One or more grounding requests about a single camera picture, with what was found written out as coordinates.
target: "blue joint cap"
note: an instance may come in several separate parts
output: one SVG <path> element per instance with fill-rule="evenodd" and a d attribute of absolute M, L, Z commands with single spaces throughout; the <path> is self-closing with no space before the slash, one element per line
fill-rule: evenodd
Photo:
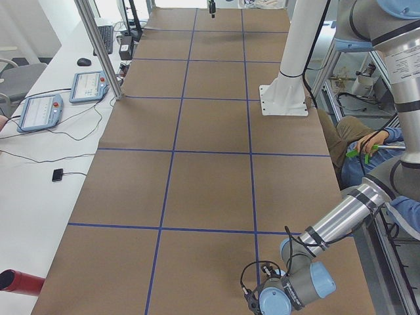
<path fill-rule="evenodd" d="M 377 0 L 378 5 L 389 15 L 404 20 L 420 18 L 419 0 Z"/>
<path fill-rule="evenodd" d="M 284 239 L 283 240 L 283 242 L 280 244 L 280 257 L 282 256 L 282 251 L 283 251 L 283 247 L 285 247 L 285 245 L 286 244 L 288 244 L 289 243 L 289 239 L 288 238 L 286 238 L 286 239 Z"/>
<path fill-rule="evenodd" d="M 361 53 L 374 50 L 370 41 L 347 41 L 338 38 L 335 38 L 334 41 L 335 49 L 342 53 Z"/>
<path fill-rule="evenodd" d="M 266 287 L 259 295 L 260 309 L 264 315 L 290 315 L 291 303 L 277 287 Z"/>
<path fill-rule="evenodd" d="M 337 288 L 334 279 L 320 261 L 310 264 L 310 277 L 312 278 L 312 283 L 321 299 L 333 293 Z"/>

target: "computer mouse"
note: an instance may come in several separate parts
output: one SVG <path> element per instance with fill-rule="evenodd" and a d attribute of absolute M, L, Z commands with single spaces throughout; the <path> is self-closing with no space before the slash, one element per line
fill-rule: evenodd
<path fill-rule="evenodd" d="M 80 58 L 77 61 L 77 65 L 81 66 L 81 67 L 90 66 L 91 64 L 92 64 L 92 62 L 88 58 Z"/>

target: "brown pants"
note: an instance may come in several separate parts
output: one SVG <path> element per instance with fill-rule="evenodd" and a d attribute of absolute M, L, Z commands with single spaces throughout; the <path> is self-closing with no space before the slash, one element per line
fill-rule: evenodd
<path fill-rule="evenodd" d="M 337 175 L 337 179 L 340 179 L 341 168 L 346 158 L 348 145 L 374 132 L 374 130 L 365 126 L 359 119 L 353 116 L 344 117 L 336 127 L 334 127 L 331 118 L 325 111 L 318 109 L 318 117 L 320 118 L 335 174 Z"/>

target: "green object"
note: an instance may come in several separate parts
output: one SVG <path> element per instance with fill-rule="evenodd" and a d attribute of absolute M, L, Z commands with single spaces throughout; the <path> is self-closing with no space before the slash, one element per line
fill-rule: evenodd
<path fill-rule="evenodd" d="M 372 146 L 372 150 L 378 150 L 378 149 L 379 149 L 378 144 L 374 144 Z M 358 156 L 358 155 L 359 155 L 359 152 L 357 152 L 357 149 L 353 149 L 346 153 L 346 157 L 348 158 L 354 158 L 355 156 Z M 365 164 L 369 164 L 369 159 L 370 159 L 369 154 L 365 154 Z"/>

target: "small black device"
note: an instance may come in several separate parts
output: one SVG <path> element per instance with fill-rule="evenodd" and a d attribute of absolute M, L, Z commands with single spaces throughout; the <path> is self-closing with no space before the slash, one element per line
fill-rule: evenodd
<path fill-rule="evenodd" d="M 92 64 L 92 61 L 88 58 L 80 58 L 77 61 L 77 65 L 80 67 L 87 67 L 87 66 L 90 66 L 91 64 Z"/>
<path fill-rule="evenodd" d="M 215 0 L 208 0 L 207 6 L 209 7 L 209 13 L 211 14 L 211 18 L 215 18 L 215 13 L 216 13 Z"/>
<path fill-rule="evenodd" d="M 119 57 L 121 60 L 133 59 L 134 41 L 131 36 L 123 36 L 119 46 Z"/>
<path fill-rule="evenodd" d="M 52 181 L 53 182 L 59 182 L 63 178 L 63 169 L 55 169 L 54 172 L 52 172 Z"/>
<path fill-rule="evenodd" d="M 113 42 L 114 42 L 114 27 L 112 25 L 98 26 L 99 34 L 104 41 L 106 52 L 112 54 Z"/>

